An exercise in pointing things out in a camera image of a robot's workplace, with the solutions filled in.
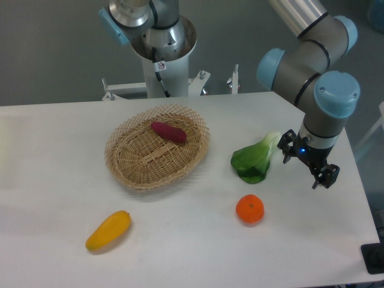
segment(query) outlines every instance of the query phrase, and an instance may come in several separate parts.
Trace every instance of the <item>floor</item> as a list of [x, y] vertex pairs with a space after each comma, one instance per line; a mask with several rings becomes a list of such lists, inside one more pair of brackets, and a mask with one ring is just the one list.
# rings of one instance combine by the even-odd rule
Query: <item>floor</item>
[[[331, 67], [353, 75], [361, 86], [361, 99], [346, 126], [354, 147], [379, 118], [378, 106], [384, 101], [384, 34], [368, 22], [369, 1], [321, 2], [331, 15], [352, 19], [359, 32], [355, 47]], [[143, 82], [140, 60], [130, 46], [115, 44], [98, 19], [98, 10], [107, 3], [0, 1], [0, 106], [100, 101], [102, 77], [108, 84]], [[290, 50], [298, 45], [267, 1], [180, 0], [179, 4], [181, 14], [197, 30], [190, 77], [200, 70], [210, 72], [209, 94], [230, 92], [226, 81], [235, 64], [239, 64], [240, 92], [265, 91], [256, 80], [263, 55], [274, 47]], [[375, 136], [377, 141], [357, 162], [373, 213], [384, 209], [383, 134]]]

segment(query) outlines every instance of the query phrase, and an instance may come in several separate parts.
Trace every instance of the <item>wicker basket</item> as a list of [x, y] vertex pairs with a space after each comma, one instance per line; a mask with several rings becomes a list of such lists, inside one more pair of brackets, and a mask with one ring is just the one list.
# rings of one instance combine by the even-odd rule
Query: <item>wicker basket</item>
[[[186, 143], [164, 140], [151, 128], [154, 121], [183, 129]], [[191, 109], [179, 105], [158, 106], [125, 121], [110, 136], [106, 165], [126, 187], [148, 190], [187, 174], [205, 156], [209, 129]]]

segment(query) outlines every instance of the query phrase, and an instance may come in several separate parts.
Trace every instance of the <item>yellow mango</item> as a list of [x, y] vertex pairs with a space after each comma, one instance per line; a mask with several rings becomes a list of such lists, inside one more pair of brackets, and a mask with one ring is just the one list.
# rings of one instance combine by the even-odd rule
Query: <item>yellow mango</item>
[[97, 250], [122, 235], [131, 225], [131, 216], [125, 211], [113, 213], [85, 242], [88, 250]]

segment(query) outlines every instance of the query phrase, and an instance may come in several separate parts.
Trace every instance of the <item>green vegetable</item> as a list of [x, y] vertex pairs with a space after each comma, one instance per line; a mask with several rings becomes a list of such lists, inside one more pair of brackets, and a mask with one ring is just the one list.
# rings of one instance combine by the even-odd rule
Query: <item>green vegetable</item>
[[256, 184], [265, 179], [272, 151], [280, 138], [279, 132], [272, 131], [260, 142], [233, 153], [230, 164], [243, 181]]

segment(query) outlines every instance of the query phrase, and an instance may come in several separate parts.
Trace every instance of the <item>red sweet potato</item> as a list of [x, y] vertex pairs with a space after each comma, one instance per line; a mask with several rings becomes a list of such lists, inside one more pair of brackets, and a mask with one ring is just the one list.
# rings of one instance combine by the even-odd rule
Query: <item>red sweet potato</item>
[[170, 126], [162, 122], [152, 122], [151, 128], [161, 137], [175, 143], [185, 143], [187, 140], [186, 132], [178, 127]]

